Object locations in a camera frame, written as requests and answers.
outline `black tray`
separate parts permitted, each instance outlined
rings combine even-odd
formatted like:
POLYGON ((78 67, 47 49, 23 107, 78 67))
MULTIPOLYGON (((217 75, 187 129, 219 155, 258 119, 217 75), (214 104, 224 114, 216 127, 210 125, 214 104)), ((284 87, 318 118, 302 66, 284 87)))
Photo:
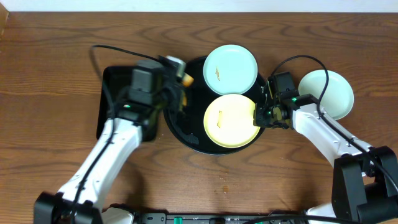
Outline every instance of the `black tray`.
MULTIPOLYGON (((196 58, 187 63, 185 72, 192 76, 195 81, 186 90, 188 106, 184 109, 184 114, 164 110, 164 118, 173 135, 193 150, 212 155, 225 155, 238 152, 256 141, 264 131, 264 128, 260 128, 257 136, 251 142, 237 148, 219 146, 207 136, 203 125, 206 109, 211 102, 221 95, 211 90, 205 82, 203 65, 206 58, 207 56, 196 58)), ((243 95, 255 103, 265 102, 265 97, 261 94, 261 87, 264 85, 264 79, 258 74, 256 82, 243 95)))

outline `yellow object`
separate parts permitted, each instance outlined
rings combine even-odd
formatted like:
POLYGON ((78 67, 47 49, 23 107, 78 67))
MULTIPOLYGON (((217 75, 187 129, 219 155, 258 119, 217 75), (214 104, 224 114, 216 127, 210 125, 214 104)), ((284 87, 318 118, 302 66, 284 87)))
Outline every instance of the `yellow object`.
POLYGON ((255 104, 249 98, 229 94, 217 98, 207 107, 203 124, 216 144, 236 148, 251 142, 260 130, 253 125, 255 104))

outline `black cable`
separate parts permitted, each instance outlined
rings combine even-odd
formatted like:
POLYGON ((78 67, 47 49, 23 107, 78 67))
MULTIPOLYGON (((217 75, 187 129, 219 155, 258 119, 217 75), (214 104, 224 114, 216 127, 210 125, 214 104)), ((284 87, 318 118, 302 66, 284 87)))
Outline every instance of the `black cable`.
POLYGON ((262 218, 256 218, 243 224, 257 224, 259 222, 269 222, 274 220, 313 220, 320 222, 330 222, 330 223, 340 223, 340 224, 359 224, 359 222, 354 222, 351 220, 345 220, 340 218, 332 218, 332 217, 321 217, 315 215, 274 215, 267 216, 262 218))
MULTIPOLYGON (((90 51, 89 51, 90 61, 91 61, 91 65, 93 66, 93 68, 95 70, 95 73, 97 74, 98 78, 101 81, 102 81, 103 77, 101 75, 100 66, 98 66, 98 63, 97 63, 96 58, 95 58, 95 54, 94 54, 94 49, 95 48, 104 48, 104 49, 117 50, 117 51, 120 51, 120 52, 124 52, 124 53, 131 54, 131 55, 136 55, 136 56, 140 56, 140 57, 144 57, 144 58, 148 58, 148 59, 154 60, 156 62, 159 62, 159 60, 157 60, 156 58, 153 58, 151 56, 143 55, 143 54, 139 54, 139 53, 135 53, 135 52, 131 52, 129 50, 121 49, 119 47, 113 47, 113 46, 101 45, 101 44, 93 45, 93 46, 90 47, 90 51)), ((113 100, 112 100, 111 92, 110 92, 107 84, 103 82, 103 86, 102 87, 103 87, 102 88, 103 93, 105 95, 106 101, 107 101, 108 106, 109 106, 111 120, 112 120, 111 134, 109 135, 109 138, 106 141, 106 144, 101 149, 99 154, 95 157, 93 163, 91 163, 91 165, 89 166, 89 168, 87 169, 86 173, 84 174, 83 178, 81 179, 81 181, 79 183, 79 186, 78 186, 77 191, 76 191, 75 199, 73 200, 73 203, 72 203, 72 212, 71 212, 71 217, 70 217, 70 222, 71 223, 75 223, 76 204, 79 201, 80 194, 81 194, 81 191, 84 188, 85 182, 87 181, 87 178, 88 178, 90 172, 93 170, 95 164, 99 161, 100 157, 104 154, 106 148, 112 143, 112 139, 113 139, 113 136, 114 136, 114 130, 115 130, 114 119, 116 117, 116 113, 115 113, 115 109, 114 109, 114 103, 113 103, 113 100)))
POLYGON ((345 136, 344 133, 342 133, 338 128, 334 127, 334 126, 325 118, 324 114, 321 113, 321 110, 320 110, 321 100, 322 100, 323 95, 325 94, 326 89, 328 88, 328 84, 329 84, 329 73, 328 73, 328 70, 326 69, 326 66, 325 66, 321 61, 319 61, 319 60, 316 59, 315 57, 312 57, 312 56, 309 56, 309 55, 296 55, 296 56, 293 56, 293 57, 291 57, 291 58, 288 58, 288 59, 284 60, 284 61, 281 62, 278 66, 276 66, 275 70, 271 73, 271 76, 273 76, 273 75, 275 74, 275 72, 276 72, 284 63, 286 63, 286 62, 288 62, 288 61, 290 61, 290 60, 293 60, 293 59, 295 59, 295 58, 309 58, 309 59, 312 59, 312 60, 318 62, 318 64, 320 64, 320 65, 322 66, 322 68, 324 69, 324 71, 325 71, 325 74, 326 74, 326 82, 325 82, 325 86, 323 87, 323 90, 322 90, 322 92, 321 92, 321 95, 319 96, 318 103, 317 103, 317 113, 319 114, 319 118, 318 118, 318 119, 322 119, 327 125, 329 125, 329 127, 330 127, 332 130, 334 130, 337 134, 339 134, 341 137, 343 137, 344 140, 346 140, 347 142, 349 142, 350 145, 354 146, 357 150, 361 151, 370 161, 372 161, 373 164, 374 164, 374 166, 375 166, 376 168, 378 168, 378 169, 387 177, 388 180, 390 180, 391 184, 394 186, 395 190, 398 192, 397 183, 394 181, 394 179, 392 178, 392 176, 390 175, 390 173, 388 173, 388 171, 385 170, 385 168, 383 168, 383 166, 380 165, 380 164, 378 163, 378 161, 377 161, 373 156, 371 156, 365 149, 363 149, 360 145, 356 144, 356 143, 354 142, 354 139, 353 139, 353 138, 348 137, 348 136, 345 136))

